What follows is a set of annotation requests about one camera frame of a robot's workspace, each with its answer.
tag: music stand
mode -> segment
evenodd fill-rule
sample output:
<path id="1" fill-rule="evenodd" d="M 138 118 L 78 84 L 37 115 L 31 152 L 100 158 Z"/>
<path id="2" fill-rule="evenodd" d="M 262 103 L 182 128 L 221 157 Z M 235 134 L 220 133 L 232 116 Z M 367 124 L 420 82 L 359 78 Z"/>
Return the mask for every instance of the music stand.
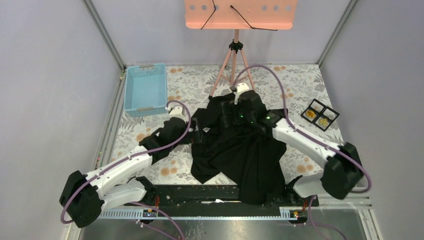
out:
<path id="1" fill-rule="evenodd" d="M 216 76 L 210 92 L 214 94 L 220 79 L 233 84 L 236 73 L 237 53 L 240 51 L 244 65 L 248 66 L 243 44 L 239 41 L 240 29 L 288 30 L 293 26 L 298 0 L 184 0 L 185 24 L 191 29 L 234 29 L 234 39 L 229 45 L 224 63 Z M 223 76 L 224 69 L 232 54 L 231 75 Z M 255 90 L 252 75 L 247 70 L 252 89 Z"/>

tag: gray wall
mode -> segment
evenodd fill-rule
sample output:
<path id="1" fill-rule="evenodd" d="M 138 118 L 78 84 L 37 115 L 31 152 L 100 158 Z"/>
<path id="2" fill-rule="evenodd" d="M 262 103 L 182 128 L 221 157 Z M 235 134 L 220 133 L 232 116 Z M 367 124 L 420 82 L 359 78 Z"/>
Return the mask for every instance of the gray wall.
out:
<path id="1" fill-rule="evenodd" d="M 248 62 L 316 63 L 348 2 L 299 0 L 292 29 L 241 30 Z M 222 64 L 234 36 L 233 30 L 187 28 L 183 0 L 93 3 L 127 64 Z"/>
<path id="2" fill-rule="evenodd" d="M 118 75 L 81 1 L 0 2 L 0 239 L 61 239 L 60 194 L 93 166 Z"/>
<path id="3" fill-rule="evenodd" d="M 361 0 L 321 71 L 385 240 L 424 235 L 424 1 Z"/>

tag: light blue bin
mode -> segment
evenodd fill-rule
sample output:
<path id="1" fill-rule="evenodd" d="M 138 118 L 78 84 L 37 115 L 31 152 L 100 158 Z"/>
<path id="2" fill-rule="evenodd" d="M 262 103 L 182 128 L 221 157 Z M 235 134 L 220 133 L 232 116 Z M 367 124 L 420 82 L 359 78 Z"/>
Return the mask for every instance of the light blue bin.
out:
<path id="1" fill-rule="evenodd" d="M 165 64 L 130 66 L 126 69 L 123 109 L 131 117 L 167 113 Z"/>

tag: black garment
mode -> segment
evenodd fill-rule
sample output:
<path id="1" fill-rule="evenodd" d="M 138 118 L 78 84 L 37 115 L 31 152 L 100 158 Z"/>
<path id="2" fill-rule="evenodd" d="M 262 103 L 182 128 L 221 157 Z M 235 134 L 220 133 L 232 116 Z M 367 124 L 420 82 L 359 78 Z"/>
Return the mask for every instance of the black garment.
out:
<path id="1" fill-rule="evenodd" d="M 284 191 L 279 160 L 286 152 L 286 144 L 265 136 L 249 123 L 220 127 L 219 103 L 233 100 L 234 96 L 230 93 L 213 97 L 206 109 L 199 108 L 194 113 L 199 130 L 210 130 L 202 131 L 201 142 L 191 146 L 191 174 L 203 184 L 223 172 L 240 187 L 240 201 L 262 204 Z"/>

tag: leaf pattern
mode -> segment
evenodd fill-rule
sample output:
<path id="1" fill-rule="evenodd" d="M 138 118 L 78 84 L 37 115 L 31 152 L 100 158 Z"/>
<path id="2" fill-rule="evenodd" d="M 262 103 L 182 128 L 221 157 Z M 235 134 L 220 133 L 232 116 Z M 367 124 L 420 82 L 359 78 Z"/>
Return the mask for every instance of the leaf pattern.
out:
<path id="1" fill-rule="evenodd" d="M 342 144 L 343 139 L 337 121 L 326 132 L 323 132 L 300 116 L 314 98 L 331 107 L 318 66 L 313 64 L 284 66 L 270 64 L 268 67 L 273 69 L 281 80 L 284 93 L 287 96 L 288 113 L 292 121 L 328 141 Z M 242 69 L 242 66 L 237 66 L 236 72 L 239 73 Z M 219 66 L 168 66 L 166 68 L 168 96 L 170 99 L 180 100 L 186 104 L 190 113 L 193 114 L 196 109 L 207 106 L 209 93 L 219 71 Z M 252 68 L 250 72 L 253 76 L 256 92 L 261 96 L 262 102 L 267 108 L 282 108 L 283 101 L 280 87 L 274 77 L 263 68 Z M 227 67 L 224 75 L 229 77 L 230 74 L 231 69 Z M 250 85 L 248 79 L 244 79 L 243 82 Z M 231 92 L 229 87 L 228 81 L 221 79 L 214 95 L 229 94 Z M 124 112 L 120 120 L 112 158 L 119 159 L 120 155 L 128 153 L 138 145 L 140 139 L 162 127 L 163 122 L 167 119 L 169 119 L 167 114 L 130 117 Z M 170 152 L 168 157 L 128 176 L 128 178 L 146 176 L 153 184 L 200 184 L 190 173 L 192 162 L 191 146 L 179 145 Z M 307 176 L 322 171 L 313 160 L 291 146 L 287 146 L 287 151 L 282 156 L 280 165 L 287 182 L 300 174 Z M 228 185 L 235 183 L 220 173 L 205 184 Z"/>

